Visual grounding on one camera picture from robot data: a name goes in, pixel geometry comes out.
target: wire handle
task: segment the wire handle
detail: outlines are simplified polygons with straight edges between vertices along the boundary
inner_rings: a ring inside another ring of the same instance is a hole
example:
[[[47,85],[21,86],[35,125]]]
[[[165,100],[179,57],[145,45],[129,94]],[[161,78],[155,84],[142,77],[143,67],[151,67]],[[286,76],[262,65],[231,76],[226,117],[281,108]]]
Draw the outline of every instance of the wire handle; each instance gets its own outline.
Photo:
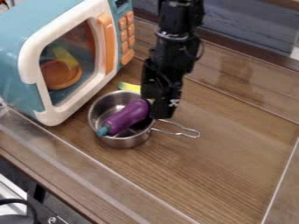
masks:
[[[182,126],[178,122],[170,122],[170,121],[166,121],[165,119],[161,119],[158,121],[161,121],[163,123],[170,123],[171,125],[179,127],[181,129],[193,132],[194,135],[190,135],[189,133],[185,133],[185,132],[171,132],[171,131],[167,131],[167,130],[163,130],[163,129],[157,129],[157,128],[151,128],[151,130],[155,130],[158,132],[162,132],[162,133],[165,133],[167,135],[173,135],[173,136],[186,136],[186,137],[190,137],[190,138],[199,138],[202,136],[202,133],[197,129],[189,129],[185,126]]]

